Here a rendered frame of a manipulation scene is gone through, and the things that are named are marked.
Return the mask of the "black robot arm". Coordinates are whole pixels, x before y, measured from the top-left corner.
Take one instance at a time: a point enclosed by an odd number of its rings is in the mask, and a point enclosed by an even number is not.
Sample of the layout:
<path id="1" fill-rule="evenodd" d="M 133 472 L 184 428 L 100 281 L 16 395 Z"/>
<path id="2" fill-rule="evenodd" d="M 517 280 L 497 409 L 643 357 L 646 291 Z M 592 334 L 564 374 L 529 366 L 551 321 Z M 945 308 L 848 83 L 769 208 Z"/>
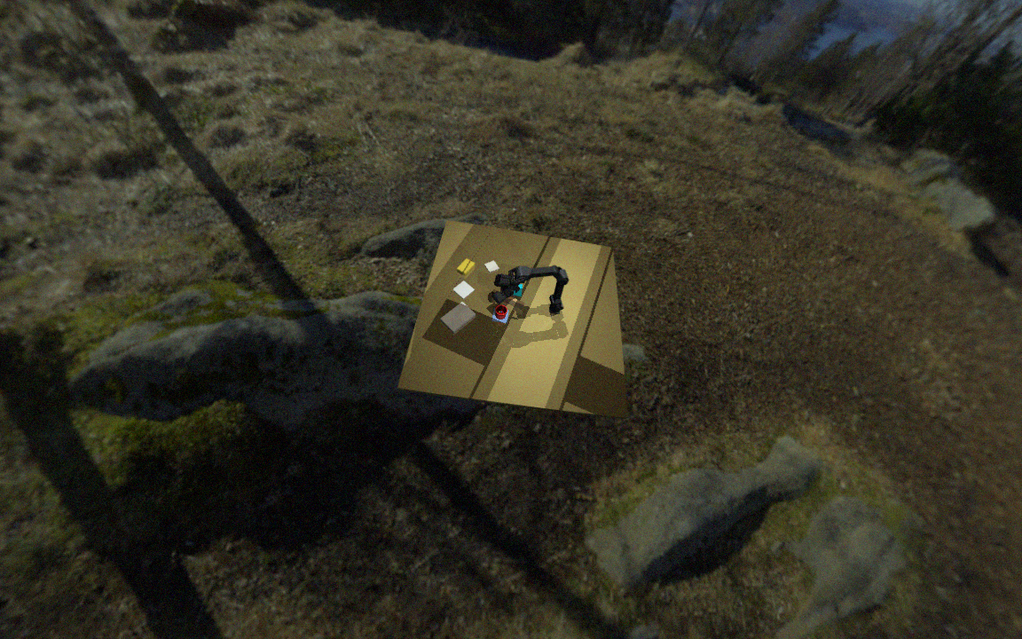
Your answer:
<path id="1" fill-rule="evenodd" d="M 494 286 L 500 287 L 500 290 L 505 286 L 516 288 L 520 283 L 526 283 L 524 282 L 525 280 L 529 280 L 530 278 L 545 278 L 545 276 L 554 276 L 557 279 L 554 295 L 550 295 L 550 314 L 560 314 L 560 310 L 564 309 L 561 299 L 563 288 L 569 282 L 568 274 L 561 266 L 552 265 L 536 268 L 516 266 L 514 270 L 508 271 L 508 275 L 502 274 L 502 272 L 496 275 Z"/>

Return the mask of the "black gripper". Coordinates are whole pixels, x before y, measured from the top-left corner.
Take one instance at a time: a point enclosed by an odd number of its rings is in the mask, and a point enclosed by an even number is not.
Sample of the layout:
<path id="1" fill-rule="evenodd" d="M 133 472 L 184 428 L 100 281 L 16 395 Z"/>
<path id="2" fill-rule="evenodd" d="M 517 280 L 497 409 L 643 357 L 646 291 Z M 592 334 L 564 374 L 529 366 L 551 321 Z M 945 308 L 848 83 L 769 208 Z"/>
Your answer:
<path id="1" fill-rule="evenodd" d="M 502 302 L 506 302 L 506 300 L 507 300 L 506 298 L 507 296 L 513 296 L 514 295 L 514 291 L 516 293 L 519 290 L 520 290 L 519 286 L 516 287 L 516 288 L 509 288 L 508 286 L 505 286 L 502 289 L 502 291 L 495 292 L 495 294 L 493 294 L 493 299 L 495 300 L 495 302 L 498 302 L 498 304 L 500 304 Z"/>

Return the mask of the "brown wooden block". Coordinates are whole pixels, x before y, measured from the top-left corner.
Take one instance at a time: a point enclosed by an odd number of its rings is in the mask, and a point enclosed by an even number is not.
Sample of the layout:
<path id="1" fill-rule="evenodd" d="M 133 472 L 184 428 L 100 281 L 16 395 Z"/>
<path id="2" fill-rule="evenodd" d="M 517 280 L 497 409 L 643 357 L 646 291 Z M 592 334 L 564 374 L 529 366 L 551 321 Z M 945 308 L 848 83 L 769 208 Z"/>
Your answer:
<path id="1" fill-rule="evenodd" d="M 494 288 L 493 289 L 493 294 L 495 294 L 495 292 L 498 292 L 498 290 L 495 290 L 495 288 Z M 514 307 L 519 308 L 519 309 L 523 309 L 524 304 L 526 304 L 524 302 L 519 302 L 519 300 L 516 300 L 514 296 L 507 296 L 506 299 L 507 299 L 506 300 L 507 304 L 511 304 L 511 306 L 514 306 Z"/>

